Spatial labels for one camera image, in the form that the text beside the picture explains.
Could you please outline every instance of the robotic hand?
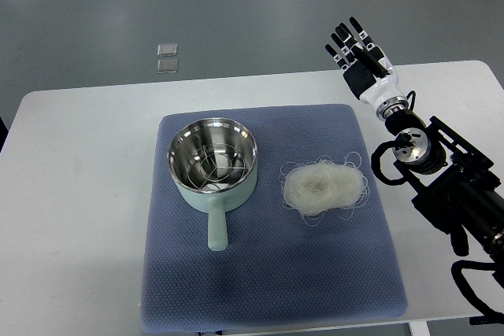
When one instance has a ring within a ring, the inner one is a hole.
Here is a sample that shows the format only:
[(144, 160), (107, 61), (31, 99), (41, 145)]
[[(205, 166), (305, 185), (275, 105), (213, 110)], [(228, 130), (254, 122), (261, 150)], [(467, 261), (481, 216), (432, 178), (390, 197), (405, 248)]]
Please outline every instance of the robotic hand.
[[(436, 117), (425, 126), (413, 113), (415, 93), (404, 96), (387, 56), (353, 17), (350, 24), (355, 35), (343, 23), (331, 34), (341, 55), (331, 45), (325, 49), (343, 70), (355, 97), (371, 105), (395, 136), (372, 154), (374, 175), (387, 185), (408, 182), (417, 192), (412, 200), (415, 208), (434, 227), (450, 235), (458, 256), (469, 254), (465, 230), (483, 246), (494, 263), (460, 260), (452, 265), (452, 276), (469, 303), (484, 314), (471, 318), (471, 324), (504, 323), (504, 314), (482, 302), (462, 274), (463, 269), (495, 271), (495, 280), (504, 288), (504, 199), (495, 192), (500, 180), (489, 171), (492, 161)], [(389, 179), (381, 171), (380, 158), (389, 149), (396, 157), (394, 166), (402, 174), (400, 179)], [(447, 150), (452, 153), (452, 165), (424, 186), (413, 173), (431, 175), (446, 167)]]

